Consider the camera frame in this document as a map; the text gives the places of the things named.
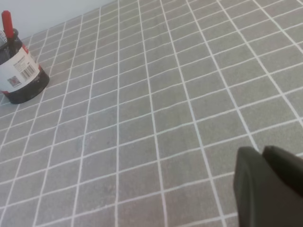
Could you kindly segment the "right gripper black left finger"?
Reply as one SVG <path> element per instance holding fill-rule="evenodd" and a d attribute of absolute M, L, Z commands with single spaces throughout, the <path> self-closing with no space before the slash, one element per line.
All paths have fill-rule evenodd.
<path fill-rule="evenodd" d="M 237 152 L 233 189 L 240 227 L 301 227 L 303 199 L 262 198 L 262 153 L 252 147 Z"/>

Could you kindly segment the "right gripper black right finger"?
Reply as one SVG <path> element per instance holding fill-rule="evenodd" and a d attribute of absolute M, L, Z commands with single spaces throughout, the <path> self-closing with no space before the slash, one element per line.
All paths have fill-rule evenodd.
<path fill-rule="evenodd" d="M 262 198 L 301 200 L 303 160 L 277 146 L 266 146 L 262 153 Z"/>

